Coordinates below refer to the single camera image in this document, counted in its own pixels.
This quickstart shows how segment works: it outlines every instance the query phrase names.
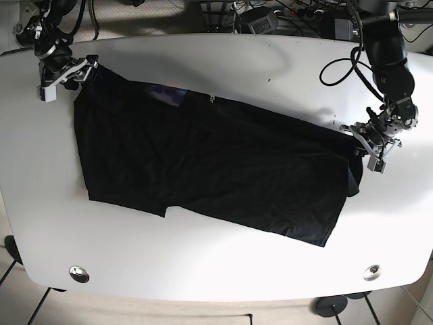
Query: wire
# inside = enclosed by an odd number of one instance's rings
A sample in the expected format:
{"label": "wire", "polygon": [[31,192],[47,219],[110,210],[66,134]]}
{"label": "wire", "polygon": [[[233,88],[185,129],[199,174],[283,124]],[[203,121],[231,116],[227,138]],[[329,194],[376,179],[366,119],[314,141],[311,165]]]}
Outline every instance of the wire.
{"label": "wire", "polygon": [[412,40],[412,41],[408,40],[404,35],[403,35],[403,38],[404,38],[405,41],[408,42],[408,43],[414,43],[414,42],[416,42],[416,41],[421,37],[421,35],[424,34],[424,32],[425,32],[426,30],[428,30],[428,29],[429,29],[430,27],[432,27],[432,26],[433,26],[433,24],[427,26],[427,27],[426,27],[422,32],[420,32],[420,33],[418,34],[418,36],[416,36],[416,38],[415,38],[414,40]]}
{"label": "wire", "polygon": [[[352,49],[352,51],[350,52],[350,60],[352,61],[352,63],[355,60],[355,55],[358,51],[360,51],[361,49],[359,47],[354,47]],[[363,66],[367,67],[372,73],[374,73],[373,69],[370,68],[368,65],[359,62],[360,64],[362,64]],[[368,90],[370,90],[370,92],[377,98],[379,99],[379,101],[381,101],[382,103],[384,102],[384,98],[378,93],[378,91],[376,91],[376,89],[373,88],[373,86],[371,85],[371,83],[368,82],[368,80],[364,77],[363,73],[358,69],[358,66],[355,67],[355,72],[358,75],[358,77],[360,78],[360,80],[363,82],[363,84],[368,88]]]}
{"label": "wire", "polygon": [[266,4],[266,2],[268,2],[268,0],[264,0],[261,4],[257,4],[257,3],[255,3],[254,5],[252,4],[252,1],[249,1],[248,2],[248,4],[251,6],[251,7],[253,7],[253,8],[257,8],[257,7],[261,7],[262,5],[265,5]]}
{"label": "wire", "polygon": [[[363,36],[361,17],[359,16],[359,13],[355,9],[355,7],[353,6],[352,2],[348,1],[347,6],[348,6],[349,10],[352,12],[353,16],[355,17],[355,20],[357,21],[357,28],[358,28],[358,32],[359,32],[359,48],[362,49],[363,44],[364,44],[364,36]],[[332,64],[339,62],[339,61],[343,61],[343,60],[337,59],[337,60],[334,60],[334,61],[328,63],[326,66],[323,67],[322,71],[320,72],[320,75],[319,75],[320,82],[323,85],[328,86],[328,87],[333,87],[333,86],[339,85],[344,80],[346,80],[346,78],[349,77],[350,74],[355,70],[355,68],[357,67],[357,64],[359,63],[360,58],[361,58],[361,51],[358,51],[358,55],[354,60],[349,59],[352,61],[352,67],[349,69],[349,71],[340,80],[336,81],[335,83],[326,83],[325,81],[323,81],[323,73]]]}
{"label": "wire", "polygon": [[90,20],[92,21],[93,29],[95,30],[95,36],[93,37],[93,40],[96,40],[99,36],[99,24],[97,23],[95,15],[95,0],[89,0],[89,15]]}
{"label": "wire", "polygon": [[[278,2],[280,5],[282,5],[283,7],[286,7],[287,9],[289,9],[291,12],[294,12],[297,16],[298,16],[298,14],[291,8],[291,7],[289,7],[288,5],[285,5],[284,3],[282,3],[280,0],[275,0],[276,2]],[[320,35],[320,33],[319,33],[319,31],[316,29],[316,28],[314,28],[314,27],[312,27],[311,25],[310,25],[310,23],[308,23],[304,18],[302,18],[302,17],[300,17],[300,16],[298,16],[298,18],[304,23],[304,24],[306,24],[313,32],[315,32],[316,34],[318,34],[319,35],[319,37],[321,37],[321,35]]]}
{"label": "wire", "polygon": [[304,36],[304,31],[302,30],[302,27],[299,26],[298,24],[296,24],[295,22],[293,22],[292,19],[290,19],[288,17],[284,17],[284,16],[278,16],[278,19],[284,19],[285,21],[287,21],[290,24],[292,24],[293,26],[295,26],[296,30],[292,33],[291,36],[295,35],[298,30],[300,31],[301,36]]}
{"label": "wire", "polygon": [[78,19],[76,20],[74,29],[72,29],[72,32],[69,33],[69,35],[74,36],[76,32],[80,29],[81,21],[83,20],[84,16],[84,10],[86,9],[86,0],[81,0],[81,6],[80,6],[80,12],[78,14]]}
{"label": "wire", "polygon": [[241,10],[243,7],[245,7],[246,2],[245,1],[238,1],[236,3],[236,8],[237,10]]}

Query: white table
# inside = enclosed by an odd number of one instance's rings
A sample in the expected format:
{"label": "white table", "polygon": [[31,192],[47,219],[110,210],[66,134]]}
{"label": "white table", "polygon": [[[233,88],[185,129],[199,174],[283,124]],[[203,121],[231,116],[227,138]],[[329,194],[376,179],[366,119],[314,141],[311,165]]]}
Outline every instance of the white table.
{"label": "white table", "polygon": [[[130,80],[202,91],[338,129],[367,121],[366,106],[379,106],[355,74],[337,87],[319,82],[321,68],[353,46],[178,35],[72,49],[76,58],[99,54],[101,64]],[[416,281],[433,247],[433,58],[411,54],[409,60],[419,125],[401,134],[403,148],[384,175],[365,170],[361,192],[346,201],[320,248],[179,207],[163,219],[88,201],[72,126],[78,92],[59,87],[55,102],[40,102],[33,54],[0,58],[0,186],[28,276],[84,293],[179,301],[299,299]],[[333,66],[325,79],[335,81],[347,68],[347,62]],[[364,271],[374,264],[382,275],[367,282]],[[73,265],[89,272],[88,283],[70,277]]]}

